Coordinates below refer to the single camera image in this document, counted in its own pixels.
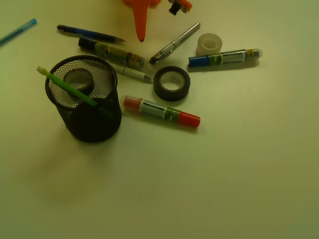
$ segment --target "silver pen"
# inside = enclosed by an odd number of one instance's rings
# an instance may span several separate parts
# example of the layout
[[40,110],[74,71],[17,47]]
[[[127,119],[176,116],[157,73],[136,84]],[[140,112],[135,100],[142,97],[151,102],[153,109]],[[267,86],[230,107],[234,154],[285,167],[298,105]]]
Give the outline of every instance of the silver pen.
[[171,54],[177,46],[179,46],[182,42],[184,42],[189,36],[191,36],[194,32],[196,32],[200,28],[200,22],[196,23],[189,30],[183,33],[178,39],[172,41],[170,44],[165,46],[162,50],[156,53],[151,59],[150,64],[154,64],[160,61],[162,58]]

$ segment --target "white pen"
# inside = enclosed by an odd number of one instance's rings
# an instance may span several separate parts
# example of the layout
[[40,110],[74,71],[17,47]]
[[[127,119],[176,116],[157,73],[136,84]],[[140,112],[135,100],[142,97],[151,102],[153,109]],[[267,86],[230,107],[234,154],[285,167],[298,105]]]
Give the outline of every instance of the white pen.
[[119,73],[122,73],[122,74],[127,75],[127,76],[132,76],[135,78],[139,78],[141,80],[145,80],[145,82],[147,82],[147,83],[153,84],[153,77],[145,74],[144,72],[137,71],[137,70],[125,67],[125,66],[120,66],[120,65],[117,65],[117,64],[114,64],[111,62],[108,62],[108,63],[114,68],[115,71],[117,71]]

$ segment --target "pen tip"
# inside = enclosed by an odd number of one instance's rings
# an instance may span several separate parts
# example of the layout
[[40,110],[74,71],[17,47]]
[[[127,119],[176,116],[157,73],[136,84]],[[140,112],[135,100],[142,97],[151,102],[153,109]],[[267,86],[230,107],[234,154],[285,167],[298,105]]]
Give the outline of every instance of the pen tip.
[[126,40],[120,39],[120,38],[116,38],[115,39],[116,42],[126,42]]
[[157,61],[159,61],[158,58],[152,57],[149,61],[150,64],[155,64]]

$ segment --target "black pen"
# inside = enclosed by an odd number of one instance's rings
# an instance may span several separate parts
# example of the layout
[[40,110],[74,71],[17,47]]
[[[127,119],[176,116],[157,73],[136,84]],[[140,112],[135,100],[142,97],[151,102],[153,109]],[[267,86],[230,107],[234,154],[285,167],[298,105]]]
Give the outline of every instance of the black pen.
[[93,31],[87,31],[87,30],[83,30],[83,29],[70,27],[70,26],[58,25],[57,28],[61,32],[81,35],[84,37],[89,37],[89,38],[93,38],[93,39],[97,39],[97,40],[104,40],[104,41],[110,41],[110,42],[123,42],[123,41],[125,41],[125,40],[120,39],[120,38],[115,37],[115,36],[110,36],[107,34],[93,32]]

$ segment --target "green plastic stick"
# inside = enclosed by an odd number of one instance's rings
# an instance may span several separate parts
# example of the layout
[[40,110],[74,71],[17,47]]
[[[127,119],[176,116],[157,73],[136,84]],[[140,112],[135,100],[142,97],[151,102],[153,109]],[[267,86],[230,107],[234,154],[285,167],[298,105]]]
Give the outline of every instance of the green plastic stick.
[[[62,81],[60,78],[58,78],[57,76],[51,74],[50,72],[48,72],[47,70],[45,70],[42,67],[38,67],[36,69],[41,75],[46,76],[47,78],[49,78],[55,85],[57,85],[58,87],[72,93],[73,95],[77,96],[78,98],[80,98],[81,100],[85,101],[86,103],[90,104],[91,106],[96,106],[99,103],[97,103],[95,100],[91,99],[91,97],[83,94],[82,92],[80,92],[79,90],[77,90],[76,88],[70,86],[68,83],[66,83],[65,81]],[[105,114],[106,116],[110,117],[110,118],[114,118],[113,114],[107,110],[105,107],[100,106],[97,108],[100,112],[102,112],[103,114]]]

